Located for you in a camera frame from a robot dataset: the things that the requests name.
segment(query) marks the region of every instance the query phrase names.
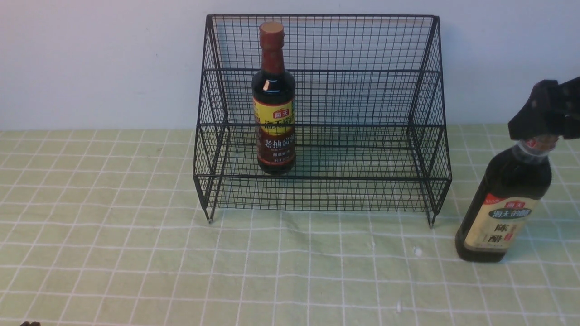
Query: brown bottle cap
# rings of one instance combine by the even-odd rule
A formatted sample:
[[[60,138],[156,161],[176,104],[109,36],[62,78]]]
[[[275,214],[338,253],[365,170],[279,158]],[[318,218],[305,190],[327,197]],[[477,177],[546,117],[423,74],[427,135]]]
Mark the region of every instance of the brown bottle cap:
[[[284,26],[277,21],[260,25],[260,46],[264,50],[279,50],[284,46]]]

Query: brand logo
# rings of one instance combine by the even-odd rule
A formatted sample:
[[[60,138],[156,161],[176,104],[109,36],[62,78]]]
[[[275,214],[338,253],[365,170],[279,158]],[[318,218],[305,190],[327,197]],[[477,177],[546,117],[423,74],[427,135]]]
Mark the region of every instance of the brand logo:
[[[281,108],[273,114],[274,119],[282,119],[290,115],[290,109]]]
[[[525,203],[523,201],[514,200],[506,203],[505,208],[524,208]]]
[[[490,217],[494,219],[518,219],[524,218],[532,213],[529,208],[499,208],[490,212]]]

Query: metal wire shelf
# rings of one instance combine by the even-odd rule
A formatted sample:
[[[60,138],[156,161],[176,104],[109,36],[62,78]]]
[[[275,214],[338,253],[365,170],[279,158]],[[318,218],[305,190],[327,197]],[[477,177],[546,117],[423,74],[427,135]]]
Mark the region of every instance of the metal wire shelf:
[[[258,26],[285,28],[296,79],[296,166],[256,160]],[[451,184],[437,16],[208,15],[193,178],[201,206],[424,211]]]

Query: soy sauce bottle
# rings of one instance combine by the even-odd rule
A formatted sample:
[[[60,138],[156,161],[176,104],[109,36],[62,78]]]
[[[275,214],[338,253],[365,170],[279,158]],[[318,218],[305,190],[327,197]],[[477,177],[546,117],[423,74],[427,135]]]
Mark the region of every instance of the soy sauce bottle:
[[[262,69],[252,79],[257,157],[270,175],[288,173],[296,161],[294,77],[284,68],[284,26],[275,21],[260,25]]]

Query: yellow label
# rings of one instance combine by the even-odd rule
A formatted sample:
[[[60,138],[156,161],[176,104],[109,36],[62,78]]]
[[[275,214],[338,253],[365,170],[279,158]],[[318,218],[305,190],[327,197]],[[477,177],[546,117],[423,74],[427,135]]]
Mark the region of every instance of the yellow label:
[[[474,251],[506,251],[530,217],[537,200],[488,194],[465,238]]]
[[[270,105],[254,99],[254,114],[258,124],[293,124],[295,122],[294,101]],[[273,136],[283,135],[291,129],[291,126],[262,126],[264,132]]]

